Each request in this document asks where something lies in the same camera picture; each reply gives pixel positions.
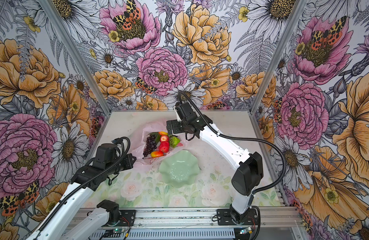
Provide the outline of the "pink plastic bag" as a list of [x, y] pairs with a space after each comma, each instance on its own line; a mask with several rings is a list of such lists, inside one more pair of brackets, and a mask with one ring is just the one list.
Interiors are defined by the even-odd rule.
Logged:
[[185, 150], [188, 147], [188, 143], [185, 141], [183, 134], [175, 134], [179, 138], [180, 142], [175, 148], [170, 148], [168, 153], [164, 153], [162, 157], [153, 158], [150, 155], [144, 157], [143, 151], [146, 148], [147, 137], [151, 133], [167, 132], [166, 119], [159, 119], [157, 121], [149, 122], [141, 125], [136, 131], [131, 134], [131, 154], [136, 157], [136, 165], [138, 167], [152, 167], [155, 164], [160, 163], [164, 159], [173, 156], [181, 150]]

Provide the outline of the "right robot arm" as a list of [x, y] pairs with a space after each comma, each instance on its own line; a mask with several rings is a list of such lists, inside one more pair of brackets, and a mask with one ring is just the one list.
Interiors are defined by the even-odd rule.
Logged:
[[177, 104], [175, 112], [177, 119], [166, 122], [169, 134], [185, 133], [199, 138], [213, 147], [235, 170], [231, 184], [237, 194], [230, 206], [230, 215], [235, 224], [243, 224], [253, 201], [252, 191], [263, 178], [262, 156], [241, 148], [229, 136], [224, 136], [210, 118], [196, 113], [190, 103]]

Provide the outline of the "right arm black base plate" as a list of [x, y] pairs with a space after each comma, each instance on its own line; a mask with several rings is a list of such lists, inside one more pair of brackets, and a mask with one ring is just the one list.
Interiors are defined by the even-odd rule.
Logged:
[[239, 214], [233, 208], [217, 209], [216, 220], [219, 226], [257, 226], [259, 225], [259, 212], [254, 207], [247, 209], [243, 214]]

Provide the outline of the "red pink apple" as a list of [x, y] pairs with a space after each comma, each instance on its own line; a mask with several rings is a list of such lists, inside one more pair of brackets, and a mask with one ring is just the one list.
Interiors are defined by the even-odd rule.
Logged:
[[161, 135], [160, 136], [160, 142], [169, 142], [169, 136], [168, 135]]

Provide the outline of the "green bumpy custard apple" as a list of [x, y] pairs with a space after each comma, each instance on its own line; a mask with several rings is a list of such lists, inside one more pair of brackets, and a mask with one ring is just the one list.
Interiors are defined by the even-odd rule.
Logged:
[[180, 143], [180, 139], [176, 136], [169, 137], [169, 145], [171, 148], [176, 148]]

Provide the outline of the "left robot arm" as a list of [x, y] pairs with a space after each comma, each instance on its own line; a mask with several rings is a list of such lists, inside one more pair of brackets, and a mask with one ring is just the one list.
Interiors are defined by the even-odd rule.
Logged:
[[128, 137], [100, 145], [93, 158], [78, 169], [65, 193], [28, 237], [29, 240], [59, 240], [82, 205], [110, 175], [133, 168], [136, 158], [129, 153]]

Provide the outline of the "dark purple grape bunch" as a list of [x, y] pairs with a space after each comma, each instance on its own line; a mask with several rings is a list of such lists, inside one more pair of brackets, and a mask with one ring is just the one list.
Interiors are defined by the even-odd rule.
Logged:
[[152, 152], [154, 152], [157, 148], [157, 143], [160, 140], [160, 135], [158, 132], [154, 132], [148, 135], [146, 139], [145, 148], [143, 151], [143, 157], [148, 157]]

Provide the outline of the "small red tomato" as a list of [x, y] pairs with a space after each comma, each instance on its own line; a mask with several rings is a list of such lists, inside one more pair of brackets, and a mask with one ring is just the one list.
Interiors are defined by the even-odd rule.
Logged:
[[159, 151], [163, 152], [163, 153], [168, 153], [170, 150], [170, 144], [168, 141], [163, 141], [160, 143], [159, 145]]

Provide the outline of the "red orange mango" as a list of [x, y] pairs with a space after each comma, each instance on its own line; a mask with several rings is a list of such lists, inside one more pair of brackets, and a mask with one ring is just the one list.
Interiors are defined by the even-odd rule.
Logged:
[[154, 151], [151, 154], [152, 158], [159, 158], [159, 157], [163, 157], [164, 156], [164, 152], [162, 151]]

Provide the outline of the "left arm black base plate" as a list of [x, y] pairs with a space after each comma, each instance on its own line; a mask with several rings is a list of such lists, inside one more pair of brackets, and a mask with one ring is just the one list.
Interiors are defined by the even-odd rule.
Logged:
[[119, 210], [118, 222], [115, 227], [133, 227], [136, 210]]

